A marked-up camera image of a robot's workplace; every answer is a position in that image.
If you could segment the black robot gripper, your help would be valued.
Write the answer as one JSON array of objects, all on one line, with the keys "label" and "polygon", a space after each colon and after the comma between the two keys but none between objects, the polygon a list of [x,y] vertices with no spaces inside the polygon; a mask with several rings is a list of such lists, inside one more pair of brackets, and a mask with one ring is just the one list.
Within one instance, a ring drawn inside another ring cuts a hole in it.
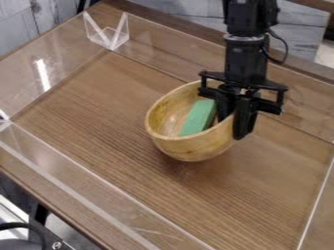
[{"label": "black robot gripper", "polygon": [[225,36],[223,71],[198,73],[197,94],[216,101],[217,121],[233,112],[233,139],[252,132],[259,111],[280,114],[288,88],[267,79],[268,35]]}]

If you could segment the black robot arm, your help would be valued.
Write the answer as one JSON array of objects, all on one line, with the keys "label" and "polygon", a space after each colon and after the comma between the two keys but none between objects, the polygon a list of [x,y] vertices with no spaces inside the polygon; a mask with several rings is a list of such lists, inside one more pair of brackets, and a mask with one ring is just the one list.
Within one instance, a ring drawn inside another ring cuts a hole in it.
[{"label": "black robot arm", "polygon": [[197,94],[217,102],[217,121],[233,115],[232,135],[240,140],[252,132],[260,111],[281,114],[288,87],[267,79],[267,61],[283,63],[268,53],[277,24],[276,0],[221,0],[227,25],[224,70],[203,70]]}]

